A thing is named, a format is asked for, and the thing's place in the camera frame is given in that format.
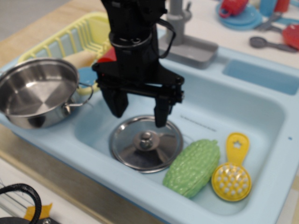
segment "toy bitter melon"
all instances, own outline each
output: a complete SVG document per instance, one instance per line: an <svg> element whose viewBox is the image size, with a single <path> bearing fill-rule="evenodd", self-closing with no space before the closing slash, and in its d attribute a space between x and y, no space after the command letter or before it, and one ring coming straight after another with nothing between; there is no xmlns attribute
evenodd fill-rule
<svg viewBox="0 0 299 224"><path fill-rule="evenodd" d="M193 197L208 183L219 159L216 140L193 142L173 161L163 185L187 198Z"/></svg>

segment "stainless steel pot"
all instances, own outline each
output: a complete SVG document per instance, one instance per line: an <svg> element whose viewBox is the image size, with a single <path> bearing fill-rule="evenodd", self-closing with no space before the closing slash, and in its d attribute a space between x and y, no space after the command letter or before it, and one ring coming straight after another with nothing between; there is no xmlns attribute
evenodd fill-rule
<svg viewBox="0 0 299 224"><path fill-rule="evenodd" d="M27 60L0 76L0 112L22 128L47 127L69 116L80 103L77 69L56 58Z"/></svg>

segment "yellow toy brush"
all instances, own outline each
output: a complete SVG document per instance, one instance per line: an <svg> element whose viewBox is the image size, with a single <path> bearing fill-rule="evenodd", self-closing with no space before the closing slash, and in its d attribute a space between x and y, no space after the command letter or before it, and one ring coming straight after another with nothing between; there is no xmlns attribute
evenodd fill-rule
<svg viewBox="0 0 299 224"><path fill-rule="evenodd" d="M226 142L228 162L220 165L212 175L215 193L227 201L240 201L251 190L251 178L242 166L249 149L249 139L241 133L232 133Z"/></svg>

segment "sink basin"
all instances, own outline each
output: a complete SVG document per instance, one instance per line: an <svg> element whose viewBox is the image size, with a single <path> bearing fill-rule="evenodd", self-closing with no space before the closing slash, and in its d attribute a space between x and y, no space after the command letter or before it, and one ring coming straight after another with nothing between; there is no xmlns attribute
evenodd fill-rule
<svg viewBox="0 0 299 224"><path fill-rule="evenodd" d="M162 185L167 169L142 174L113 158L110 134L129 118L152 115L152 98L129 95L120 119L97 92L52 127L24 130L3 115L0 123L167 223L275 223L299 165L299 71L222 47L204 70L165 59L161 63L185 78L185 99L169 116L183 135L184 147L200 139L217 140L222 164L229 134L248 136L243 166L253 185L245 199L223 201L210 183L187 199Z"/></svg>

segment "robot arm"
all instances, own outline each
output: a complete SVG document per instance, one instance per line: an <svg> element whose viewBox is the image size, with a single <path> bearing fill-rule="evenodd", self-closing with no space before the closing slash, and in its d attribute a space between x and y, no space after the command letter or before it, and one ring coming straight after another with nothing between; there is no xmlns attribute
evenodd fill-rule
<svg viewBox="0 0 299 224"><path fill-rule="evenodd" d="M159 62L157 23L167 12L165 0L102 0L111 32L116 62L96 63L98 84L112 114L121 117L127 93L155 98L157 127L166 125L172 106L181 103L184 78Z"/></svg>

